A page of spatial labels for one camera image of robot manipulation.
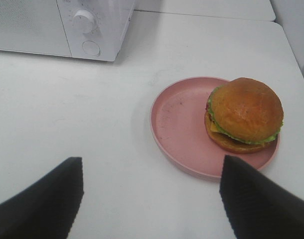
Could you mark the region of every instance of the white wall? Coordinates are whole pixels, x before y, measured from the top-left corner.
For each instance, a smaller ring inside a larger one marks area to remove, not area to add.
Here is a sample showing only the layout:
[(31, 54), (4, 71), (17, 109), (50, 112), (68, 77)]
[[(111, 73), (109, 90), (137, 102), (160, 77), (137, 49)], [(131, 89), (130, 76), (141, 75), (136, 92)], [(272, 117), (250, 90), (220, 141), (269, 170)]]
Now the white wall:
[(304, 76), (304, 0), (271, 0)]

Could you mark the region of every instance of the microwave dial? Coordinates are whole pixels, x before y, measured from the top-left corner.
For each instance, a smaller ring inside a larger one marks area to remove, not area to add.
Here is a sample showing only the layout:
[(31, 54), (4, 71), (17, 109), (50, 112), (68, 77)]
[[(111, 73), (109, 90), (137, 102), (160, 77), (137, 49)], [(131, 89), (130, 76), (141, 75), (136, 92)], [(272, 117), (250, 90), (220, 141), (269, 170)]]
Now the microwave dial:
[(87, 10), (79, 10), (73, 17), (73, 26), (82, 33), (90, 33), (97, 28), (97, 21)]

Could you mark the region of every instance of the table surface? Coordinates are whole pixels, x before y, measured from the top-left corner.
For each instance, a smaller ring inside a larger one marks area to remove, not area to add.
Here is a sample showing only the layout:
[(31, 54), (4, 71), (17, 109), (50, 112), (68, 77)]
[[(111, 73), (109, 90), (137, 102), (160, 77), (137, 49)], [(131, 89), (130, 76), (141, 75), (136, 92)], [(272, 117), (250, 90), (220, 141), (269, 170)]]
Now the table surface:
[(265, 21), (276, 18), (270, 0), (137, 0), (135, 9)]
[(150, 130), (155, 97), (192, 76), (274, 89), (284, 126), (262, 172), (304, 199), (304, 79), (283, 29), (134, 12), (114, 63), (0, 52), (0, 203), (82, 156), (85, 195), (69, 239), (234, 239), (218, 182), (177, 169)]

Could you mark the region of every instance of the sesame-free bun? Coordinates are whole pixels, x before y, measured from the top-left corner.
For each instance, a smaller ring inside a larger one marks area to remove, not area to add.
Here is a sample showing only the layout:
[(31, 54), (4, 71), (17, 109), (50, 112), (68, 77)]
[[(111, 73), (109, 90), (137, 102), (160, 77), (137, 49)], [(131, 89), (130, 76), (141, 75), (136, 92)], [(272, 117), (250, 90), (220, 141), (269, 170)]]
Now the sesame-free bun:
[(249, 78), (238, 78), (218, 88), (212, 93), (211, 109), (222, 129), (235, 138), (252, 142), (274, 135), (284, 117), (275, 92), (264, 83)]
[(254, 153), (258, 152), (266, 147), (268, 147), (271, 142), (265, 144), (246, 144), (240, 141), (234, 140), (229, 136), (216, 133), (211, 131), (211, 120), (208, 116), (208, 112), (205, 113), (205, 127), (208, 136), (217, 143), (221, 148), (225, 149), (226, 151), (232, 153)]

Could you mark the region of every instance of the white microwave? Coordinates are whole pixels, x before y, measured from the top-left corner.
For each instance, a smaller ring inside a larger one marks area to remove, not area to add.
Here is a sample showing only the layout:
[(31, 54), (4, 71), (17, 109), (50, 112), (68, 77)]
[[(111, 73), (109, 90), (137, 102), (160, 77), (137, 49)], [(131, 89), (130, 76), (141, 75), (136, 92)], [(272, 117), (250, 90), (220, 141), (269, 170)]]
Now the white microwave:
[(0, 50), (114, 61), (135, 0), (0, 0)]

